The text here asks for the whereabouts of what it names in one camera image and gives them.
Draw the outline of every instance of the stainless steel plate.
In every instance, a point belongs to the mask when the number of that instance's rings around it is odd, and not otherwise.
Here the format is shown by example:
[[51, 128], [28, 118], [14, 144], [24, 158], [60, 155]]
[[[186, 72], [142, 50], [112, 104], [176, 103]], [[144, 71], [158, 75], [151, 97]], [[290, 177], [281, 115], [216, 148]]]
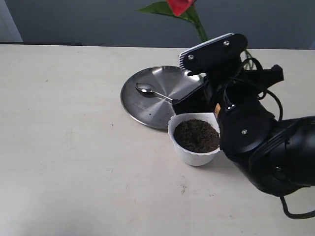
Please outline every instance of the stainless steel plate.
[[188, 76], [188, 71], [175, 66], [147, 68], [131, 76], [121, 91], [124, 109], [136, 121], [151, 128], [167, 130], [170, 118], [175, 114], [172, 105], [158, 97], [147, 98], [136, 89], [136, 83], [151, 84], [155, 91], [180, 99], [202, 83], [198, 75]]

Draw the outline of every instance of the dirt in cup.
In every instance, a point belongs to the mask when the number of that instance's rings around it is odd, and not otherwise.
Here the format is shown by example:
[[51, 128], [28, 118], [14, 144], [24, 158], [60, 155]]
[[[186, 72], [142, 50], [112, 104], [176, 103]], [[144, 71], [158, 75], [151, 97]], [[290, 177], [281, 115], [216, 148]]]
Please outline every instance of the dirt in cup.
[[199, 119], [181, 122], [174, 131], [176, 142], [188, 151], [207, 153], [216, 150], [220, 144], [218, 132]]

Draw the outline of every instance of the spoon handle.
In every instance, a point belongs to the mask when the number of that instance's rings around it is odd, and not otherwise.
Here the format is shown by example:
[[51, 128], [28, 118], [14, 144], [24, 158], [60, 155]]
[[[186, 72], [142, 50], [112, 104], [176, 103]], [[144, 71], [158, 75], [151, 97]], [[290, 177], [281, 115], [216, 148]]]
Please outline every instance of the spoon handle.
[[166, 98], [166, 100], [168, 100], [169, 102], [172, 102], [172, 101], [173, 101], [172, 98], [167, 97], [167, 96], [165, 96], [165, 95], [163, 95], [163, 94], [161, 94], [161, 93], [159, 93], [159, 92], [154, 92], [154, 93], [155, 93], [157, 96], [161, 97], [161, 98]]

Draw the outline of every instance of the table surface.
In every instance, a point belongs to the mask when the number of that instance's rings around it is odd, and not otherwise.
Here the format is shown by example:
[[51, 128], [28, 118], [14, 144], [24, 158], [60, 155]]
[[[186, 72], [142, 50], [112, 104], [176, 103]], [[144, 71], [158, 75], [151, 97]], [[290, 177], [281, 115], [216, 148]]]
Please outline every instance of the table surface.
[[[183, 49], [0, 45], [0, 235], [296, 236], [315, 220], [290, 220], [222, 155], [184, 164], [167, 133], [134, 121], [120, 90], [135, 72], [177, 65]], [[251, 50], [284, 118], [313, 115], [315, 51]], [[277, 114], [266, 98], [264, 105]], [[315, 207], [315, 190], [288, 196]]]

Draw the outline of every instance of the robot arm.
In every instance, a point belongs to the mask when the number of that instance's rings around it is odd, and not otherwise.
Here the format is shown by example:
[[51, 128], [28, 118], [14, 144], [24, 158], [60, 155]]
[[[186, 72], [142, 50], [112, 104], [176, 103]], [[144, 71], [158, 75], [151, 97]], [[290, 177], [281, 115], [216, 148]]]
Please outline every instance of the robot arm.
[[[284, 80], [278, 65], [263, 69], [257, 59], [241, 61], [247, 47], [241, 34], [226, 34], [180, 55], [190, 74], [206, 73], [204, 83], [173, 104], [176, 114], [215, 112], [220, 148], [260, 191], [280, 197], [293, 219], [315, 217], [315, 211], [291, 214], [284, 196], [315, 185], [315, 117], [283, 120], [280, 100], [268, 88]], [[252, 60], [256, 70], [244, 70]], [[277, 102], [280, 117], [260, 100], [267, 94]]]

